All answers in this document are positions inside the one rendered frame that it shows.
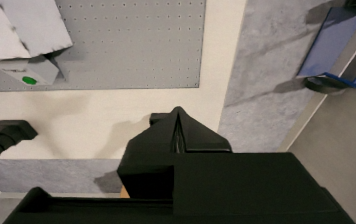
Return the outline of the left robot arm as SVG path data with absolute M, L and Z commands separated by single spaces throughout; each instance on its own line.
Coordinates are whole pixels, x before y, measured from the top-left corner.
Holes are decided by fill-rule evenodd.
M 34 138 L 32 132 L 21 122 L 0 122 L 0 155 L 11 146 Z

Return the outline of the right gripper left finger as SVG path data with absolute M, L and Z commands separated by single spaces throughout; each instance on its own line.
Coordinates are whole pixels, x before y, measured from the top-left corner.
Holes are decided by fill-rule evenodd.
M 177 153 L 178 106 L 174 107 L 166 117 L 130 139 L 124 153 L 130 151 L 169 151 L 173 153 L 173 142 L 174 153 Z

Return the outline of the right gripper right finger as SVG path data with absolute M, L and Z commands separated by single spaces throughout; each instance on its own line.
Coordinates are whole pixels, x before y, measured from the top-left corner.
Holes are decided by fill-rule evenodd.
M 178 138 L 179 153 L 183 153 L 183 146 L 184 153 L 233 153 L 226 138 L 192 118 L 181 106 L 178 106 Z

